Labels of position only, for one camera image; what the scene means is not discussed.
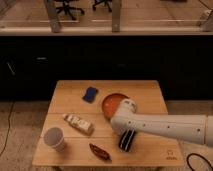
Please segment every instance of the wall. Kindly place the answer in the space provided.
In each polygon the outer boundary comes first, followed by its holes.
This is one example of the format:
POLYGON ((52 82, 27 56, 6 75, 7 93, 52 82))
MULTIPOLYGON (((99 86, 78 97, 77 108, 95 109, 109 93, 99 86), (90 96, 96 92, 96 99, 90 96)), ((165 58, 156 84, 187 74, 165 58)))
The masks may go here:
POLYGON ((59 79, 156 79, 166 99, 212 99, 212 45, 211 36, 0 37, 0 99, 50 99, 59 79))

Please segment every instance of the paper cup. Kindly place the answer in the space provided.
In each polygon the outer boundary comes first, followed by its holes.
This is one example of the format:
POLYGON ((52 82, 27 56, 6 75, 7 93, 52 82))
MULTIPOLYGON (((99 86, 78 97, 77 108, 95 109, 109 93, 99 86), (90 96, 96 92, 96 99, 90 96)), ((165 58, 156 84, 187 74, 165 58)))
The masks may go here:
POLYGON ((44 134, 44 143, 56 151, 61 151, 65 147, 63 131, 57 127, 48 129, 44 134))

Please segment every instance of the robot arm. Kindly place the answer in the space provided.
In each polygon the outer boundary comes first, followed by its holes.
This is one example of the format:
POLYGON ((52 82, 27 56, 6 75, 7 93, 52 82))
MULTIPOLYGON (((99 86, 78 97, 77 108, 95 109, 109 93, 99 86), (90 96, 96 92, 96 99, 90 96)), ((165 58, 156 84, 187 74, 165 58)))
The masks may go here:
POLYGON ((117 134, 136 130, 213 147, 213 116, 141 115, 134 114, 135 111, 136 105, 131 99, 120 103, 110 121, 117 134))

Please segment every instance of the wire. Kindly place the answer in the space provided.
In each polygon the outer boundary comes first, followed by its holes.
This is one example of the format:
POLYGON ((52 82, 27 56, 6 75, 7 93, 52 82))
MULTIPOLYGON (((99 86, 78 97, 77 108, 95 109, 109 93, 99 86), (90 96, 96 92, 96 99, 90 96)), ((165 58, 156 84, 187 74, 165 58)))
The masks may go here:
POLYGON ((8 118, 7 118, 7 121, 8 121, 7 135, 6 135, 6 138, 5 138, 3 149, 0 152, 0 157, 2 156, 2 154, 4 153, 4 151, 5 151, 6 147, 7 147, 7 140, 8 140, 9 132, 10 132, 10 118, 12 116, 13 108, 14 108, 14 102, 12 103, 12 106, 10 108, 10 113, 8 115, 8 118))
POLYGON ((200 155, 200 154, 197 154, 197 153, 191 153, 191 154, 189 154, 189 155, 187 156, 186 162, 187 162, 187 165, 189 166, 189 168, 190 168, 192 171, 196 171, 196 170, 191 166, 191 164, 190 164, 190 162, 189 162, 189 159, 190 159, 191 156, 198 156, 198 157, 200 157, 201 159, 203 159, 203 160, 208 164, 209 168, 211 168, 211 171, 213 171, 213 167, 212 167, 211 163, 210 163, 204 156, 202 156, 202 155, 200 155))

